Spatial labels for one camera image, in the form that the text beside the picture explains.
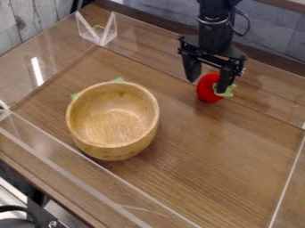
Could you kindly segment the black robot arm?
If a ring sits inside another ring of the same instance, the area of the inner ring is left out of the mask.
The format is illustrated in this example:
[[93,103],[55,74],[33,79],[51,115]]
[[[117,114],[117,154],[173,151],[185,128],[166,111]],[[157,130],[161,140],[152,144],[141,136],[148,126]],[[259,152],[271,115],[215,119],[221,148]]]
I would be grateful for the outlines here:
[[251,20],[247,14],[237,8],[244,0],[197,0],[200,14],[197,21],[200,30],[197,35],[180,36],[178,53],[182,58],[186,78],[194,82],[202,73],[202,64],[208,64],[220,70],[220,78],[213,83],[217,95],[225,96],[235,87],[235,80],[245,73],[247,54],[233,44],[233,37],[245,36],[235,28],[236,15]]

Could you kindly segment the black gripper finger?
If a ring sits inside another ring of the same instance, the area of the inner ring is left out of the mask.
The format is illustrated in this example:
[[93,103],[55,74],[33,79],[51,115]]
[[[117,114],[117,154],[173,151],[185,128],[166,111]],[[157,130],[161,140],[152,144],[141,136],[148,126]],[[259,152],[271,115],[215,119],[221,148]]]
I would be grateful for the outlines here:
[[193,83],[202,73],[202,63],[197,58],[189,55],[184,55],[182,64],[185,68],[186,78]]
[[217,93],[224,94],[227,92],[227,88],[231,84],[231,76],[232,76],[232,68],[231,67],[223,67],[221,74],[220,74],[220,80],[217,83]]

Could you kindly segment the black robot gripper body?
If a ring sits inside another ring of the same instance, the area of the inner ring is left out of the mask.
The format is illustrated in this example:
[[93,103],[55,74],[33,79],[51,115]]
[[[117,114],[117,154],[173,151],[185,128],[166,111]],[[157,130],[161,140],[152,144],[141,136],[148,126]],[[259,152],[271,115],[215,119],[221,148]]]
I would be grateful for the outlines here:
[[233,66],[233,73],[241,77],[245,73],[245,61],[248,55],[237,48],[235,44],[229,44],[219,53],[207,51],[198,46],[200,37],[196,35],[180,36],[178,53],[181,58],[189,55],[197,58],[201,63],[221,69],[227,65]]

